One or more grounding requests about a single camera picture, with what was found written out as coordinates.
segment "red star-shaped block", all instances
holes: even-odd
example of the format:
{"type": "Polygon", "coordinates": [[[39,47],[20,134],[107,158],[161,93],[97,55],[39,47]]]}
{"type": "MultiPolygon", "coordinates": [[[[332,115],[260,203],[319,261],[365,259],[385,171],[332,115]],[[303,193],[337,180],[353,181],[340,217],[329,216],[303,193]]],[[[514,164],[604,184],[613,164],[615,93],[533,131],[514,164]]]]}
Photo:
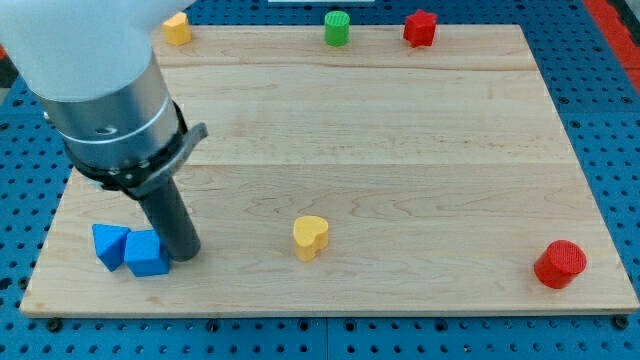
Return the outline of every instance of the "red star-shaped block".
{"type": "Polygon", "coordinates": [[[411,47],[431,46],[436,33],[436,20],[438,20],[437,14],[424,10],[416,11],[415,14],[407,16],[403,37],[409,40],[411,47]]]}

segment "wooden surface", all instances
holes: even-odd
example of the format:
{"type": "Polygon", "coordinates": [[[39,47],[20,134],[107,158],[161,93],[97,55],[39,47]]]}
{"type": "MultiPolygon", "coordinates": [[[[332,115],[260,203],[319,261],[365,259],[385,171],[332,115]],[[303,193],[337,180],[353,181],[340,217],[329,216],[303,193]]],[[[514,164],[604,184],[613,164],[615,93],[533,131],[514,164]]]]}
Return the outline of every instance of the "wooden surface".
{"type": "Polygon", "coordinates": [[[90,226],[139,207],[74,173],[22,302],[28,316],[481,316],[624,313],[638,301],[517,26],[194,28],[154,38],[209,138],[176,176],[203,241],[168,276],[107,272],[90,226]],[[294,220],[329,246],[300,262],[294,220]],[[556,239],[589,265],[565,290],[533,263],[556,239]]]}

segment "blue cube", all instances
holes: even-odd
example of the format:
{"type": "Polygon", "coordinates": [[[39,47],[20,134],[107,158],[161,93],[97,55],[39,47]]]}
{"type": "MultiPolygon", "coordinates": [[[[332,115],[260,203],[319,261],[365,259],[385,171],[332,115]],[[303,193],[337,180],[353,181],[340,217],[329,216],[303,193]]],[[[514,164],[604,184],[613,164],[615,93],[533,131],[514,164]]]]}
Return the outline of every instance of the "blue cube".
{"type": "Polygon", "coordinates": [[[124,226],[94,224],[92,231],[96,255],[109,271],[114,271],[124,260],[124,245],[131,229],[124,226]]]}
{"type": "Polygon", "coordinates": [[[169,273],[169,253],[153,230],[133,231],[127,235],[124,262],[136,277],[169,273]]]}

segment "green block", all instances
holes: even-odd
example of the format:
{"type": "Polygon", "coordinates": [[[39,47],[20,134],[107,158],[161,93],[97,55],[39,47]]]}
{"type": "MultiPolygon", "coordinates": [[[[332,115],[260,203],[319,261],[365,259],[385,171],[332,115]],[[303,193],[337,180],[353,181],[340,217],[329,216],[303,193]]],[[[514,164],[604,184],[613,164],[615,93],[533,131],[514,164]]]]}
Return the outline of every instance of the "green block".
{"type": "Polygon", "coordinates": [[[349,42],[349,14],[332,11],[324,16],[324,40],[331,46],[342,46],[349,42]]]}

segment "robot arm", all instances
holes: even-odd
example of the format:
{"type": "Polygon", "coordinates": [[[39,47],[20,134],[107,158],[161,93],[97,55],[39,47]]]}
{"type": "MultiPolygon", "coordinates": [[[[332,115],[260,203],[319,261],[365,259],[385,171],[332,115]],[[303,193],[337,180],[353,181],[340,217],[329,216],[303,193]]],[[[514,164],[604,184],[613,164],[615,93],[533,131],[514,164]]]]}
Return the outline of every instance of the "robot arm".
{"type": "Polygon", "coordinates": [[[139,201],[177,261],[200,240],[172,175],[207,133],[187,130],[150,33],[192,2],[0,0],[0,43],[76,168],[139,201]]]}

